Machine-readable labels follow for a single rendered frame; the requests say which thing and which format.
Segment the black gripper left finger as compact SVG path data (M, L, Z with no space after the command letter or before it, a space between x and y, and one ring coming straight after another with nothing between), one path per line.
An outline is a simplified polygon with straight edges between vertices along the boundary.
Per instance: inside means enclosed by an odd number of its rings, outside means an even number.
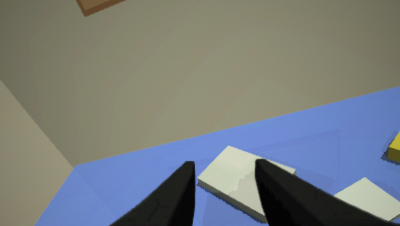
M192 226L195 162L186 161L161 185L110 226Z

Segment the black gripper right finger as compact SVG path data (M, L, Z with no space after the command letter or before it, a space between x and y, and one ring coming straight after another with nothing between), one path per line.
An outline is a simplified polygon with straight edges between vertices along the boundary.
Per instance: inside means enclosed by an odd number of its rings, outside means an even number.
M255 180L269 226L400 226L326 193L266 159Z

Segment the yellow rectangular block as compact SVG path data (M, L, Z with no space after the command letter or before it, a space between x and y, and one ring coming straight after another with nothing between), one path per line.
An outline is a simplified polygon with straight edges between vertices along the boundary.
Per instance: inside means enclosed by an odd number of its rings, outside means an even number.
M388 147L387 159L400 162L400 132Z

